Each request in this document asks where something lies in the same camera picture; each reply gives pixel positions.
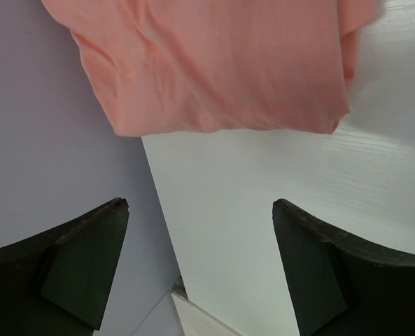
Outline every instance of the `white wooden surface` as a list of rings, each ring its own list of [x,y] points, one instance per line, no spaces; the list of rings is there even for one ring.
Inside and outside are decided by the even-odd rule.
[[[185,336],[241,336],[179,294],[171,294]]]
[[[333,136],[144,139],[189,299],[244,336],[298,335],[272,228],[280,197],[415,253],[415,0],[387,1],[361,44],[353,110]]]

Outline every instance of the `lavender wall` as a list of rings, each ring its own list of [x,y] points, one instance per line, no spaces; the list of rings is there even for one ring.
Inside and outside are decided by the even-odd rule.
[[[159,336],[147,326],[160,323],[180,335],[161,300],[178,267],[141,140],[113,134],[69,32],[40,1],[0,0],[0,247],[114,197],[131,215],[96,335]]]

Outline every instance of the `white table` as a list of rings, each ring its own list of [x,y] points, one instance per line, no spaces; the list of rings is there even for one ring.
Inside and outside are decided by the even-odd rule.
[[[188,296],[244,336],[298,335],[272,202],[415,253],[415,1],[363,32],[352,113],[333,136],[229,131],[144,144]]]

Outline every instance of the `folded t-shirt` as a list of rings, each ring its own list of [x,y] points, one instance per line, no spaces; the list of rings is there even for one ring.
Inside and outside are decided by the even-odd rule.
[[[291,128],[349,112],[376,0],[42,0],[124,136]]]

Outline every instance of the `pink fabric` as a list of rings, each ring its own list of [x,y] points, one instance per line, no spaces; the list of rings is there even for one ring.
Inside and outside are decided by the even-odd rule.
[[[349,112],[376,0],[43,0],[115,132],[291,128]]]

